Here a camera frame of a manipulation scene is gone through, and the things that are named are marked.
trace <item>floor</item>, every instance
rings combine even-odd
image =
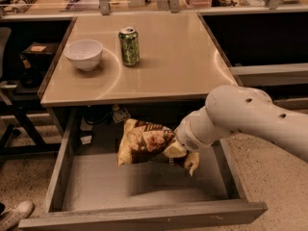
[[[32,120],[46,140],[61,139],[48,116],[32,117]],[[307,230],[307,163],[267,141],[251,136],[238,135],[228,139],[228,142],[248,200],[264,201],[269,209],[248,225],[196,228],[193,231]],[[19,143],[30,141],[22,133],[11,140],[12,145]],[[30,199],[36,205],[30,218],[38,217],[55,159],[53,153],[0,158],[1,201],[10,208]]]

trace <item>green soda can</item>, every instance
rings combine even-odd
[[[138,33],[133,27],[125,27],[118,33],[121,44],[121,55],[124,65],[135,65],[139,62]]]

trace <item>brown snack bag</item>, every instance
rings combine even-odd
[[[129,118],[124,123],[117,164],[147,161],[161,153],[174,137],[175,133],[166,126]]]

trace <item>bowl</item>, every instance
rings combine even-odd
[[[95,69],[101,60],[102,53],[103,45],[92,39],[74,41],[64,49],[66,58],[75,67],[84,71]]]

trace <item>bottle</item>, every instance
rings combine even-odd
[[[35,88],[40,85],[42,76],[39,70],[25,57],[23,54],[19,54],[19,58],[25,67],[25,73],[20,78],[20,83],[24,88]]]

